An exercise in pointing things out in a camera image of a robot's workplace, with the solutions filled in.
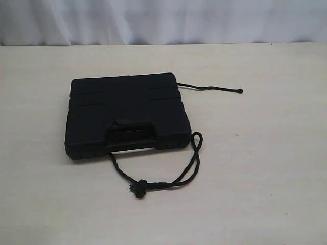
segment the black cord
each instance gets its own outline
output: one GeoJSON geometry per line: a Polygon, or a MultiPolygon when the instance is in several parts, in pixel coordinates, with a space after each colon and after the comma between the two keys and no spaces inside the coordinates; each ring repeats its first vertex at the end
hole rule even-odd
{"type": "Polygon", "coordinates": [[[215,86],[208,86],[208,87],[198,87],[190,84],[185,84],[185,83],[177,83],[178,86],[183,86],[183,87],[188,87],[188,88],[194,88],[198,90],[220,90],[220,91],[225,91],[225,92],[232,92],[232,93],[243,93],[243,89],[231,89],[231,88],[220,88],[220,87],[215,87],[215,86]]]}
{"type": "Polygon", "coordinates": [[[192,156],[192,158],[190,160],[190,163],[187,165],[186,169],[173,182],[152,182],[152,183],[147,183],[146,180],[136,181],[132,177],[125,174],[119,168],[119,166],[117,164],[117,161],[116,161],[116,158],[114,157],[114,155],[112,153],[109,153],[109,157],[111,158],[111,160],[113,162],[113,166],[117,170],[118,174],[120,174],[123,178],[125,178],[126,180],[128,180],[131,183],[130,188],[129,188],[130,191],[132,193],[134,193],[137,198],[142,198],[142,197],[145,196],[147,190],[161,190],[161,189],[168,189],[168,188],[184,186],[184,185],[189,184],[194,179],[195,175],[198,173],[199,168],[200,168],[199,150],[200,150],[200,148],[202,146],[202,142],[203,142],[202,134],[200,134],[199,132],[194,132],[192,134],[192,138],[191,138],[191,145],[192,145],[192,148],[194,150],[194,154],[193,154],[193,156],[192,156]],[[195,136],[199,137],[198,145],[195,144],[195,141],[194,141],[195,136]],[[188,173],[188,171],[192,167],[194,161],[196,161],[194,172],[192,173],[192,175],[187,180],[181,181],[181,179],[183,179],[185,177],[185,175],[188,173]]]}

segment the white backdrop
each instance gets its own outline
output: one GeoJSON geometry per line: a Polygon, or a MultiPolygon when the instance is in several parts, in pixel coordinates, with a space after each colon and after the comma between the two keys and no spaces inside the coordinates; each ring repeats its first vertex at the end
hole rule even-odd
{"type": "Polygon", "coordinates": [[[327,0],[0,0],[1,45],[327,41],[327,0]]]}

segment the white table surface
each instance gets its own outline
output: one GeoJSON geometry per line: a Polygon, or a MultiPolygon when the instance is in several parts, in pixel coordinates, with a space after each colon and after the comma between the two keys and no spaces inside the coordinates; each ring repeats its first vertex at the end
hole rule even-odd
{"type": "MultiPolygon", "coordinates": [[[[0,48],[0,244],[327,244],[327,44],[0,48]],[[64,150],[71,80],[173,72],[201,166],[138,200],[107,158],[64,150]]],[[[118,154],[172,181],[190,147],[118,154]]]]}

